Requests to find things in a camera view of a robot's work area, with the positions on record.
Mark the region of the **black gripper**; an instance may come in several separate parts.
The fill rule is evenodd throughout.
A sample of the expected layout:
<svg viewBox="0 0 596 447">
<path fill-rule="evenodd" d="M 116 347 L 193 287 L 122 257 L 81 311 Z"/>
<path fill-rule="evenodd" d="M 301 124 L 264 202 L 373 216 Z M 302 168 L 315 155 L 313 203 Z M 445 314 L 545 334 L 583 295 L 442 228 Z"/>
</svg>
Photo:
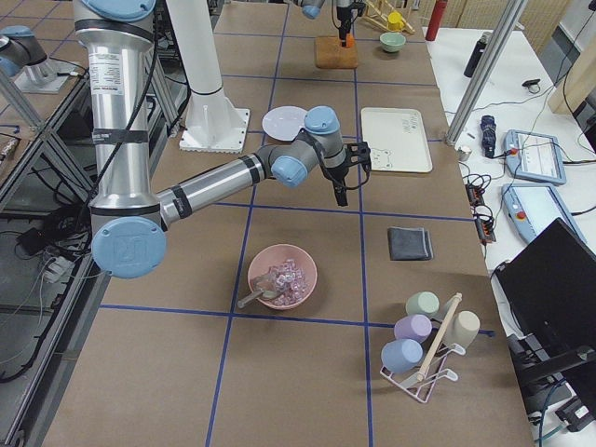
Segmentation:
<svg viewBox="0 0 596 447">
<path fill-rule="evenodd" d="M 352 27 L 352 0 L 337 0 L 336 1 L 336 17 L 339 20 L 338 34 L 340 38 L 347 38 L 347 34 Z"/>
<path fill-rule="evenodd" d="M 371 149 L 366 142 L 347 142 L 343 145 L 345 151 L 344 168 L 347 176 L 350 169 L 355 166 L 361 166 L 365 178 L 369 179 L 372 170 Z M 335 182 L 333 184 L 333 192 L 336 203 L 339 207 L 346 207 L 348 205 L 347 190 L 342 183 Z"/>
</svg>

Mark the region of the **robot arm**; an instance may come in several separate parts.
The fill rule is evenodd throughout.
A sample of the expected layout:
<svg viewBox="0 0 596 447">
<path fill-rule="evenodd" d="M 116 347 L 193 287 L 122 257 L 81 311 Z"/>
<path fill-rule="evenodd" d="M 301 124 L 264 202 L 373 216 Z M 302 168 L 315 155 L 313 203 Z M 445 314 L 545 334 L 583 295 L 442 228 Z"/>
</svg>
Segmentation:
<svg viewBox="0 0 596 447">
<path fill-rule="evenodd" d="M 324 0 L 292 0 L 291 4 L 299 7 L 303 15 L 313 20 L 320 14 L 325 1 Z M 358 8 L 356 1 L 338 0 L 333 2 L 332 6 L 332 20 L 337 19 L 338 24 L 335 24 L 338 30 L 339 39 L 345 43 L 347 36 L 351 33 L 352 24 L 354 20 L 353 11 Z"/>
</svg>

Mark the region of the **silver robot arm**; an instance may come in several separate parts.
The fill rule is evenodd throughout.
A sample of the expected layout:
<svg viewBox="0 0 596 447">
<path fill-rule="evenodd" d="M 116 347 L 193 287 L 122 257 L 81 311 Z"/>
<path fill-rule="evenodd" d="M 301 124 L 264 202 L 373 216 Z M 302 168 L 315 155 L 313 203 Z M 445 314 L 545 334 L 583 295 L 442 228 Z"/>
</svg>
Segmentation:
<svg viewBox="0 0 596 447">
<path fill-rule="evenodd" d="M 91 254 L 117 278 L 138 278 L 163 261 L 168 227 L 196 210 L 267 179 L 294 187 L 312 169 L 347 202 L 351 168 L 372 168 L 364 142 L 344 141 L 336 113 L 309 110 L 287 145 L 242 152 L 250 113 L 224 93 L 208 6 L 170 1 L 170 22 L 189 88 L 182 146 L 231 152 L 236 159 L 154 193 L 150 184 L 145 98 L 156 77 L 157 32 L 152 1 L 77 1 L 75 33 L 88 51 L 98 177 L 88 193 Z"/>
</svg>

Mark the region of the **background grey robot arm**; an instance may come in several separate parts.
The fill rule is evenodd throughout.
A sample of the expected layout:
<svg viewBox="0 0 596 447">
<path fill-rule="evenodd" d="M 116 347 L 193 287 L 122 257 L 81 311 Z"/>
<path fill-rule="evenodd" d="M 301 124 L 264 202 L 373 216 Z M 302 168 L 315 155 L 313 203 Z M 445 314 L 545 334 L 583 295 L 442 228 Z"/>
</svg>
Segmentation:
<svg viewBox="0 0 596 447">
<path fill-rule="evenodd" d="M 13 77 L 24 67 L 47 60 L 47 53 L 33 31 L 24 25 L 10 25 L 1 30 L 1 71 Z"/>
</svg>

